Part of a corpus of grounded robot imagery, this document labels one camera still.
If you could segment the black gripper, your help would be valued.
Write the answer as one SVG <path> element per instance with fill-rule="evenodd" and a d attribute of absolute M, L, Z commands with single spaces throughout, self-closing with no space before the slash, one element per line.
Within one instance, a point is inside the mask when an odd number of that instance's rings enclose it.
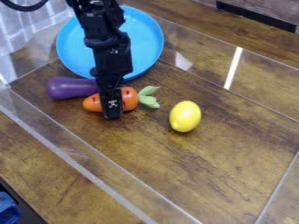
<path fill-rule="evenodd" d="M 120 26 L 126 22 L 118 0 L 67 0 L 84 31 L 84 45 L 95 57 L 94 76 L 123 78 L 134 71 L 131 38 Z M 122 87 L 118 80 L 96 78 L 102 113 L 107 119 L 123 115 Z"/>

